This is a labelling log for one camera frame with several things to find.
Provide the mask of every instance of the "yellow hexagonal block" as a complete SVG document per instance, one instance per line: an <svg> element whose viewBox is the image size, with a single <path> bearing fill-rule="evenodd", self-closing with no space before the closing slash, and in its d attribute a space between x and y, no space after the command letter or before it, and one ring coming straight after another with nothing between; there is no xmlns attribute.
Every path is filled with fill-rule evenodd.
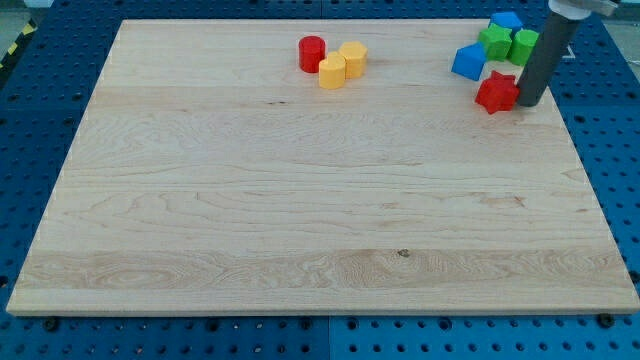
<svg viewBox="0 0 640 360"><path fill-rule="evenodd" d="M349 41L338 50L347 61L347 79L358 78L364 75L367 68L367 48L359 41Z"/></svg>
<svg viewBox="0 0 640 360"><path fill-rule="evenodd" d="M318 66L318 81L323 89L338 89L344 86L346 61L335 51L327 54Z"/></svg>

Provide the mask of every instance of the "toy block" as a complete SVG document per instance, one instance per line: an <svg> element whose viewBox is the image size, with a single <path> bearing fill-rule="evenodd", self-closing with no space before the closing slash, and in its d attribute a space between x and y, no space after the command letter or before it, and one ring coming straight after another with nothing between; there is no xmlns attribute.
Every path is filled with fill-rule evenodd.
<svg viewBox="0 0 640 360"><path fill-rule="evenodd" d="M492 71L491 77L480 85L476 103L484 106L489 114L510 111L520 95L520 89L514 83L515 79L515 75L502 75Z"/></svg>
<svg viewBox="0 0 640 360"><path fill-rule="evenodd" d="M327 58L320 61L318 82L323 89L338 89L344 86L347 62L337 51L327 54Z"/></svg>
<svg viewBox="0 0 640 360"><path fill-rule="evenodd" d="M513 39L509 61L515 65L524 66L531 56L533 47L538 41L538 33L533 30L520 30Z"/></svg>
<svg viewBox="0 0 640 360"><path fill-rule="evenodd" d="M487 60L504 61L511 48L511 29L503 28L496 24L480 31L478 41L484 46Z"/></svg>
<svg viewBox="0 0 640 360"><path fill-rule="evenodd" d="M298 42L298 64L308 73L317 73L318 64L324 59L326 45L318 36L306 36Z"/></svg>
<svg viewBox="0 0 640 360"><path fill-rule="evenodd" d="M485 62L487 62L487 57L484 54L484 46L477 42L456 51L451 72L478 81Z"/></svg>
<svg viewBox="0 0 640 360"><path fill-rule="evenodd" d="M338 50L347 62L347 79L362 76L367 68L367 48L359 41L349 41Z"/></svg>
<svg viewBox="0 0 640 360"><path fill-rule="evenodd" d="M511 29L511 38L520 30L522 30L522 21L513 11L494 13L491 15L489 26L496 24L503 28Z"/></svg>

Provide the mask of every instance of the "wood grain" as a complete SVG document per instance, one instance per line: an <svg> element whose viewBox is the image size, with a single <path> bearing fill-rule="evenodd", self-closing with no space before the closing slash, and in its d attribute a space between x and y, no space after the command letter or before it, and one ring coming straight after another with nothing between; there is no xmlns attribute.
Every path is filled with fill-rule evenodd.
<svg viewBox="0 0 640 360"><path fill-rule="evenodd" d="M124 21L8 311L637 311L550 94L489 116L450 73L483 26ZM367 74L320 89L310 34Z"/></svg>

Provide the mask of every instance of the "red block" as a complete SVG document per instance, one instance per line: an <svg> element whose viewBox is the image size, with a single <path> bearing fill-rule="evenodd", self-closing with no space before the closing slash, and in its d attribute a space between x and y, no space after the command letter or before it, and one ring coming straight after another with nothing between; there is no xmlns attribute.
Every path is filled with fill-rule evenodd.
<svg viewBox="0 0 640 360"><path fill-rule="evenodd" d="M510 111L516 103L520 89L515 85L515 75L502 75L491 72L491 77L480 85L476 103L487 109L489 114L496 111Z"/></svg>
<svg viewBox="0 0 640 360"><path fill-rule="evenodd" d="M308 73L317 73L318 64L325 57L325 43L321 37L306 36L298 42L300 69Z"/></svg>

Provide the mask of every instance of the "green block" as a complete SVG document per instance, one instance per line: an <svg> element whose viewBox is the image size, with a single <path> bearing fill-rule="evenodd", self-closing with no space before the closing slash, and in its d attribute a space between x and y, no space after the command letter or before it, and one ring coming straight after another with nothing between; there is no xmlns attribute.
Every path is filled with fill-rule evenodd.
<svg viewBox="0 0 640 360"><path fill-rule="evenodd" d="M480 31L478 41L484 46L487 60L504 61L511 49L511 29L491 24Z"/></svg>
<svg viewBox="0 0 640 360"><path fill-rule="evenodd" d="M531 56L531 51L538 41L538 33L533 30L520 30L513 39L513 46L509 53L509 61L515 65L524 66Z"/></svg>

